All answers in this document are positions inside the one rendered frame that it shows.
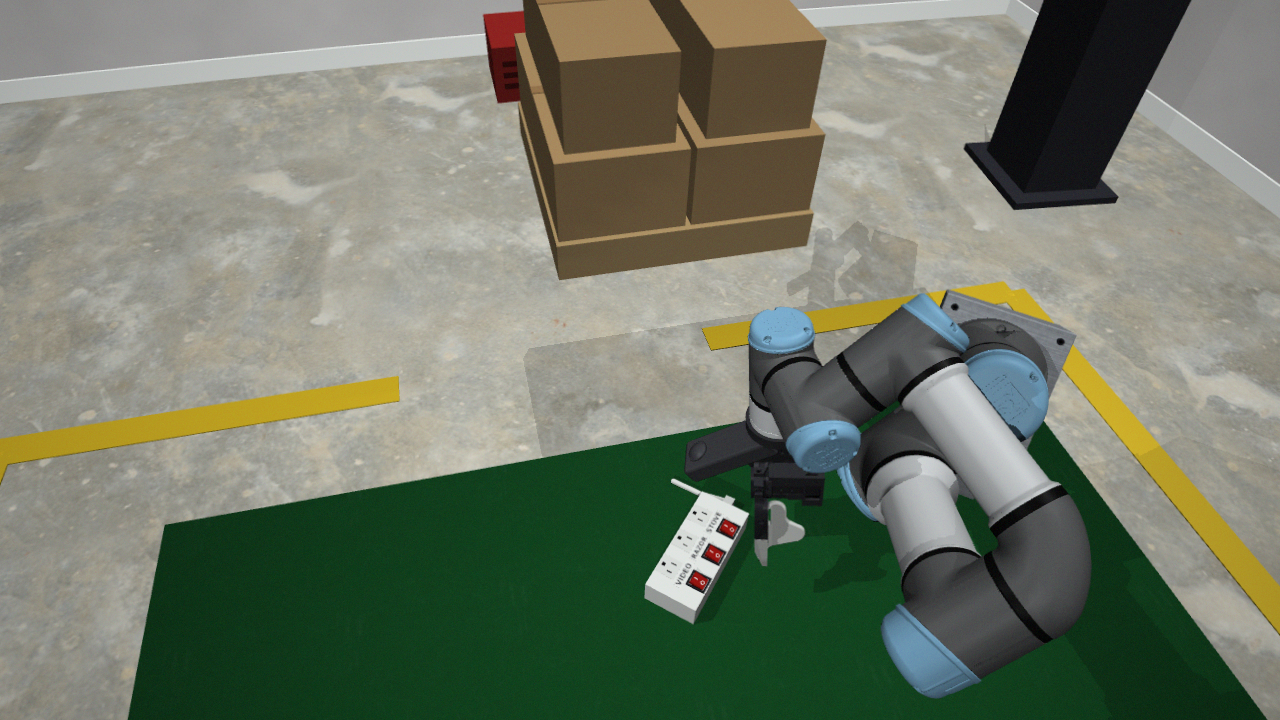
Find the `white power strip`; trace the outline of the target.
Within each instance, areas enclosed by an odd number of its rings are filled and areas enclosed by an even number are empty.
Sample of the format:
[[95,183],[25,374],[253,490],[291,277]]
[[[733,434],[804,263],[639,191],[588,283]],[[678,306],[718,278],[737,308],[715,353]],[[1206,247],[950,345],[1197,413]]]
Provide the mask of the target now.
[[695,623],[746,529],[749,512],[733,507],[728,495],[723,498],[676,479],[671,483],[699,497],[652,571],[645,600]]

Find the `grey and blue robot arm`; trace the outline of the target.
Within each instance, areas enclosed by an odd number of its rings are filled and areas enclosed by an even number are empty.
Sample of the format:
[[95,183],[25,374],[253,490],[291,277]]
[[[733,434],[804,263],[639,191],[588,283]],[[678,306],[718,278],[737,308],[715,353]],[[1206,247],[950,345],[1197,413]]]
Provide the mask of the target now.
[[[882,639],[934,700],[1064,635],[1091,588],[1082,514],[1021,445],[1048,410],[1041,346],[1009,322],[959,327],[918,293],[824,366],[797,309],[765,309],[748,334],[753,428],[785,439],[804,471],[837,469],[852,503],[887,527],[905,603],[884,615]],[[955,505],[956,473],[998,541],[983,556]]]

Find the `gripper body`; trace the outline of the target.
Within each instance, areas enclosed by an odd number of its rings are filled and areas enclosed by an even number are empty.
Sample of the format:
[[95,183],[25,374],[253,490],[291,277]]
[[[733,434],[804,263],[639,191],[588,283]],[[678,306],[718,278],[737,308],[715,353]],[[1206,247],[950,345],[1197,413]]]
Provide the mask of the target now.
[[751,468],[751,498],[754,498],[754,487],[763,487],[763,498],[803,500],[803,506],[822,506],[826,473],[808,473],[803,468],[797,468],[792,455],[786,448],[785,439],[762,436],[753,428],[749,420],[749,406],[746,430],[758,445],[778,451],[774,456],[748,464]]

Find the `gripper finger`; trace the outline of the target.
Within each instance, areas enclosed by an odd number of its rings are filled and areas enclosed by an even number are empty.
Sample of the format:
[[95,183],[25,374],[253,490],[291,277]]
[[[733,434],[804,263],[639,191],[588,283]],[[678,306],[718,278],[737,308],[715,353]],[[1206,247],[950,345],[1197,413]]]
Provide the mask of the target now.
[[[771,521],[767,518],[769,509]],[[768,498],[763,498],[763,488],[754,488],[754,552],[762,566],[767,566],[767,552],[771,546],[801,541],[804,536],[804,527],[788,520],[785,503],[773,500],[768,507]]]

